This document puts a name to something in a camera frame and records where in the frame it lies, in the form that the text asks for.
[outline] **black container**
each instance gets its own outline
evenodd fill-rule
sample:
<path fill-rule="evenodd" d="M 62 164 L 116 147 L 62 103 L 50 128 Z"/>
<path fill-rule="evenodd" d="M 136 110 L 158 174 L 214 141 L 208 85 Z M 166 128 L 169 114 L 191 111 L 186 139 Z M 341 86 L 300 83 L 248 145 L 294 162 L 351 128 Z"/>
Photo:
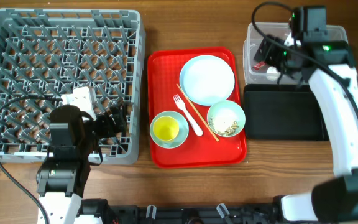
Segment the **black container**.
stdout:
<path fill-rule="evenodd" d="M 308 85 L 246 85 L 242 105 L 248 139 L 328 140 L 323 115 Z"/>

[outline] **white plate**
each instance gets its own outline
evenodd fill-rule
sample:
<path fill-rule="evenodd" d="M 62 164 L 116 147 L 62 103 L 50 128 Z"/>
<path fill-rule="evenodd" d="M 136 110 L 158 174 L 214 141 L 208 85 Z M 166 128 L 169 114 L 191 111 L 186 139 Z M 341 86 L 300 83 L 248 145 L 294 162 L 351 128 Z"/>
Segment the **white plate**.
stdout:
<path fill-rule="evenodd" d="M 226 100 L 235 84 L 231 67 L 212 55 L 201 55 L 189 60 L 180 72 L 179 82 L 186 96 L 203 106 Z"/>

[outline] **clear plastic container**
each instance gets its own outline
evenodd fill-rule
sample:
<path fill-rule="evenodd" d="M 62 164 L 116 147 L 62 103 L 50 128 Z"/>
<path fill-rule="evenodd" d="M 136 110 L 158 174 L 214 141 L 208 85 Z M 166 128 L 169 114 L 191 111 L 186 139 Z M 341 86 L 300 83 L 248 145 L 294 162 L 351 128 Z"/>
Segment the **clear plastic container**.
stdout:
<path fill-rule="evenodd" d="M 271 34 L 285 40 L 291 33 L 288 23 L 257 22 L 258 28 L 265 34 Z M 327 25 L 330 40 L 345 40 L 347 42 L 345 29 L 341 26 Z M 269 65 L 255 70 L 253 67 L 258 62 L 254 60 L 256 51 L 263 37 L 254 29 L 252 24 L 248 25 L 247 39 L 244 41 L 243 67 L 247 84 L 277 84 L 279 73 L 267 73 Z M 297 84 L 296 80 L 284 75 L 280 84 Z"/>

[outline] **yellow bowl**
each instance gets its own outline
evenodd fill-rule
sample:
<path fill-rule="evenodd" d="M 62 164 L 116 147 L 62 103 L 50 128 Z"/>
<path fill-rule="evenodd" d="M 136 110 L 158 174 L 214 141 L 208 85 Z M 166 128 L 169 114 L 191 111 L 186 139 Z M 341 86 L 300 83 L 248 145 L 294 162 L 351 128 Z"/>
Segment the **yellow bowl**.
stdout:
<path fill-rule="evenodd" d="M 173 141 L 178 136 L 179 124 L 171 116 L 162 116 L 155 120 L 153 133 L 161 141 Z"/>

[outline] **wooden surface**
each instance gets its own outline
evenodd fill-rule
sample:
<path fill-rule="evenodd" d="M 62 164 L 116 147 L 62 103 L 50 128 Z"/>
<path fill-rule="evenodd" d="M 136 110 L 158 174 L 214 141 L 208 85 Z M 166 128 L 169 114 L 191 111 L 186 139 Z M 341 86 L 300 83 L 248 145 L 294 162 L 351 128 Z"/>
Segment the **wooden surface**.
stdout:
<path fill-rule="evenodd" d="M 0 0 L 0 7 L 135 9 L 147 33 L 146 55 L 156 50 L 225 46 L 236 56 L 243 89 L 242 46 L 254 7 L 261 1 L 30 1 Z M 328 23 L 343 26 L 353 46 L 358 69 L 358 1 L 287 1 L 325 4 Z M 263 9 L 258 21 L 285 22 L 287 12 Z M 92 167 L 85 198 L 106 198 L 111 205 L 239 205 L 270 202 L 281 194 L 311 190 L 330 179 L 331 147 L 328 142 L 248 141 L 241 164 L 196 169 L 162 170 L 150 159 L 146 78 L 142 82 L 142 136 L 139 160 L 133 166 Z M 35 194 L 40 164 L 6 164 L 7 170 Z M 35 223 L 37 208 L 0 171 L 0 223 Z"/>

